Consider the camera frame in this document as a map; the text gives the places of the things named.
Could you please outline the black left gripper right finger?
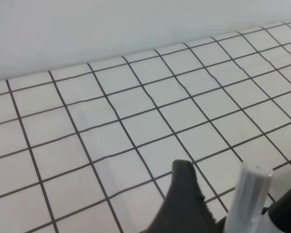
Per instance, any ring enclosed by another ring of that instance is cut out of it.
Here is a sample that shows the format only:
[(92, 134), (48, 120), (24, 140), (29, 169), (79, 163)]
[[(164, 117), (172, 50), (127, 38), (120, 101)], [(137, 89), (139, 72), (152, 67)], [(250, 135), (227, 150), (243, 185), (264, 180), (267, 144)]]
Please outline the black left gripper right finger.
[(270, 206), (268, 215), (279, 230), (291, 233), (291, 189)]

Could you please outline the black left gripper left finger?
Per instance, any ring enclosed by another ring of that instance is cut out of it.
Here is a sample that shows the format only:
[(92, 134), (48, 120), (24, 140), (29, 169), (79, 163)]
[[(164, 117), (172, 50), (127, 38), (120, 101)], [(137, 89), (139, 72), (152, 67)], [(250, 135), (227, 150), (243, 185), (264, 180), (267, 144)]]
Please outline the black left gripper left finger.
[(207, 207), (193, 164), (175, 160), (165, 200), (145, 232), (222, 233), (225, 220), (217, 222)]

